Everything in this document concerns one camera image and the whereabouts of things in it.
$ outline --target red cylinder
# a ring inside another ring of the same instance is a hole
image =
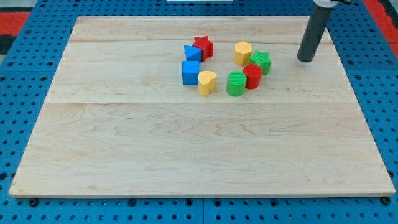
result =
[[[255,89],[260,85],[260,79],[262,76],[262,69],[260,66],[255,64],[246,65],[243,68],[243,73],[248,78],[246,88]]]

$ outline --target green cylinder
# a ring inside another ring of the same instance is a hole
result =
[[[226,92],[231,96],[241,96],[246,86],[246,75],[240,71],[233,71],[228,75]]]

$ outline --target yellow block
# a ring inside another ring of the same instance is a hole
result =
[[[235,55],[234,55],[234,63],[238,65],[247,65],[249,61],[249,57],[252,53],[251,44],[241,41],[235,44]]]
[[[217,74],[212,71],[201,71],[199,73],[199,93],[202,96],[209,95],[210,91],[216,89],[217,86]]]

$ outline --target red surface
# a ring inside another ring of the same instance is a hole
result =
[[[398,29],[394,27],[392,19],[386,14],[384,6],[378,0],[363,0],[363,3],[398,57]]]
[[[18,36],[30,12],[0,12],[0,35]]]
[[[246,65],[243,68],[243,73],[248,78],[246,81],[246,88],[255,89],[260,85],[260,79],[262,77],[262,70],[260,66],[255,64]]]
[[[192,44],[192,46],[199,47],[201,49],[202,62],[213,56],[213,43],[209,40],[208,36],[195,37],[195,42]]]

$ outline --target black cylinder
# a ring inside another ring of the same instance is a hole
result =
[[[297,53],[297,59],[302,62],[311,62],[315,53],[317,52],[318,45],[321,41],[323,32],[329,21],[333,8],[325,8],[315,5],[310,20],[308,21],[307,28],[301,41],[300,49]]]

